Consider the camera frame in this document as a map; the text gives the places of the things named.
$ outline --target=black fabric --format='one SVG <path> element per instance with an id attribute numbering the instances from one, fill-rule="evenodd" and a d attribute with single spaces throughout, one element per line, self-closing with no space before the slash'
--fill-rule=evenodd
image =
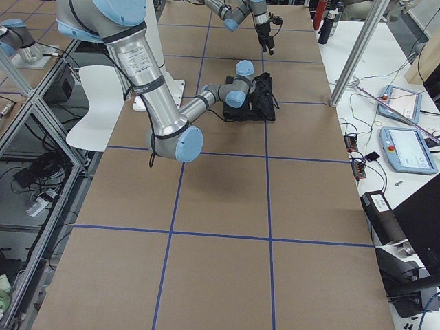
<path id="1" fill-rule="evenodd" d="M 234 77 L 227 77 L 226 83 L 230 84 Z M 264 72 L 254 78 L 255 90 L 250 93 L 243 105 L 233 108 L 223 103 L 223 116 L 228 122 L 243 122 L 246 120 L 275 121 L 275 107 L 279 109 L 274 94 L 272 93 L 272 77 Z"/>

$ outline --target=blue joint cap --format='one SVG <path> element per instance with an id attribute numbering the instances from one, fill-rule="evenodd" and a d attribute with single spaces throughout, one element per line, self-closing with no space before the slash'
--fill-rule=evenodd
<path id="1" fill-rule="evenodd" d="M 179 162 L 192 162 L 199 157 L 201 148 L 204 145 L 204 135 L 195 126 L 184 131 L 176 146 L 176 160 Z"/>
<path id="2" fill-rule="evenodd" d="M 58 23 L 58 31 L 65 36 L 82 41 L 89 41 L 91 43 L 103 43 L 102 39 L 95 34 L 80 30 L 74 26 L 70 26 L 62 21 L 59 21 L 58 19 L 56 22 Z"/>
<path id="3" fill-rule="evenodd" d="M 7 43 L 0 43 L 0 48 L 6 53 L 6 56 L 12 56 L 15 54 L 15 49 Z"/>
<path id="4" fill-rule="evenodd" d="M 226 104 L 233 108 L 239 108 L 246 100 L 246 94 L 243 91 L 230 91 L 226 95 Z"/>
<path id="5" fill-rule="evenodd" d="M 93 0 L 108 19 L 123 26 L 136 26 L 145 19 L 145 0 Z"/>
<path id="6" fill-rule="evenodd" d="M 26 24 L 20 19 L 6 19 L 5 21 L 1 22 L 3 26 L 7 28 L 25 28 Z"/>
<path id="7" fill-rule="evenodd" d="M 235 73 L 239 76 L 251 76 L 254 72 L 254 65 L 250 60 L 241 60 L 235 66 Z"/>
<path id="8" fill-rule="evenodd" d="M 239 26 L 239 24 L 236 21 L 234 21 L 233 19 L 225 19 L 223 21 L 223 24 L 226 26 L 226 28 L 229 31 L 235 31 Z"/>

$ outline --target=white table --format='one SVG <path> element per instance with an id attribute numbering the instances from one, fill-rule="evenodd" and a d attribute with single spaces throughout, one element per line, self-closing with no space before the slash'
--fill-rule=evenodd
<path id="1" fill-rule="evenodd" d="M 332 89 L 334 88 L 333 84 L 335 84 L 336 80 L 339 78 L 347 58 L 349 57 L 362 25 L 363 23 L 360 22 L 341 21 L 339 22 L 335 35 L 329 38 L 327 44 L 320 45 L 322 60 L 325 64 L 327 78 Z M 405 62 L 406 57 L 394 36 L 391 34 L 388 26 L 385 23 L 380 23 L 356 67 L 354 76 L 357 78 L 363 78 L 367 76 L 388 75 L 391 72 L 398 70 Z M 385 86 L 389 85 L 391 82 L 393 82 L 393 85 L 412 91 L 424 91 L 425 89 L 423 85 L 412 85 L 406 82 L 404 74 L 409 67 L 410 65 L 407 64 L 398 73 L 391 74 L 387 77 L 364 79 L 361 81 L 361 86 L 371 94 L 377 96 L 380 96 Z M 368 132 L 369 127 L 356 120 L 352 115 L 349 100 L 353 93 L 361 94 L 362 92 L 354 90 L 354 88 L 346 89 L 337 106 L 338 115 L 347 120 L 347 122 L 354 124 L 359 132 Z M 376 151 L 381 156 L 378 161 L 386 171 L 386 176 L 388 178 L 388 187 L 385 196 L 391 207 L 395 208 L 431 180 L 434 175 L 416 175 L 393 171 L 386 161 L 386 156 L 380 145 L 380 127 L 408 127 L 408 125 L 382 117 L 381 115 L 377 115 L 375 118 L 377 103 L 374 100 L 361 96 L 352 96 L 351 99 L 355 116 L 373 125 L 373 132 L 370 141 L 368 134 L 361 134 L 358 137 L 357 145 L 364 155 Z M 422 93 L 421 109 L 438 113 L 438 110 L 428 93 Z M 419 125 L 429 132 L 439 130 L 440 116 L 421 114 Z M 347 125 L 341 126 L 342 132 L 345 132 L 346 126 Z M 351 127 L 348 127 L 347 132 L 351 133 L 354 132 L 354 130 Z M 437 166 L 440 168 L 440 154 L 434 154 L 433 156 Z M 368 163 L 368 165 L 382 174 L 381 168 L 375 162 Z M 380 190 L 382 187 L 382 179 L 371 169 L 366 169 L 366 176 L 366 179 L 360 180 L 359 182 L 359 196 L 369 191 Z M 396 186 L 395 183 L 400 181 L 403 182 Z M 385 250 L 395 255 L 396 249 L 394 246 L 387 246 L 385 247 Z M 417 256 L 402 260 L 414 260 L 419 265 L 422 265 Z M 403 329 L 403 326 L 406 323 L 414 323 L 412 329 L 417 330 L 419 319 L 412 321 L 410 318 L 400 318 L 392 304 L 390 304 L 390 309 L 392 311 L 396 329 Z M 427 313 L 422 329 L 440 329 L 440 312 Z"/>

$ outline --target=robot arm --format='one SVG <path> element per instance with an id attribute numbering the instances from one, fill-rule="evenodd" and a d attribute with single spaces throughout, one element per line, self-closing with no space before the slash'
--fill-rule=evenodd
<path id="1" fill-rule="evenodd" d="M 258 41 L 263 52 L 269 49 L 269 54 L 274 54 L 274 37 L 270 35 L 270 23 L 281 25 L 283 20 L 279 16 L 272 16 L 267 11 L 265 0 L 242 0 L 234 10 L 222 0 L 198 0 L 208 6 L 224 22 L 230 30 L 235 31 L 245 18 L 252 13 L 255 29 L 258 34 Z"/>
<path id="2" fill-rule="evenodd" d="M 20 19 L 7 19 L 0 23 L 0 47 L 8 56 L 18 51 L 21 58 L 29 63 L 43 57 L 28 28 Z"/>
<path id="3" fill-rule="evenodd" d="M 148 140 L 154 155 L 193 161 L 201 152 L 203 135 L 191 124 L 216 101 L 240 107 L 243 94 L 252 88 L 254 69 L 245 62 L 237 66 L 239 75 L 232 84 L 208 85 L 178 110 L 145 38 L 145 0 L 58 0 L 56 5 L 61 33 L 104 43 L 120 64 L 151 117 L 153 132 Z"/>

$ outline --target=blue bordered tablet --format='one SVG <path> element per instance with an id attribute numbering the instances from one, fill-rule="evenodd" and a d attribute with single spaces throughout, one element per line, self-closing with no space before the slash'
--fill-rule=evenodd
<path id="1" fill-rule="evenodd" d="M 396 172 L 437 173 L 434 159 L 418 130 L 383 127 L 379 136 L 388 163 Z"/>
<path id="2" fill-rule="evenodd" d="M 415 124 L 419 122 L 421 93 L 388 85 L 385 87 L 382 95 L 384 94 L 388 96 L 388 99 L 383 99 L 386 104 L 397 112 L 401 113 L 403 116 L 407 117 Z M 399 117 L 381 104 L 378 104 L 377 110 L 382 116 L 402 121 Z"/>

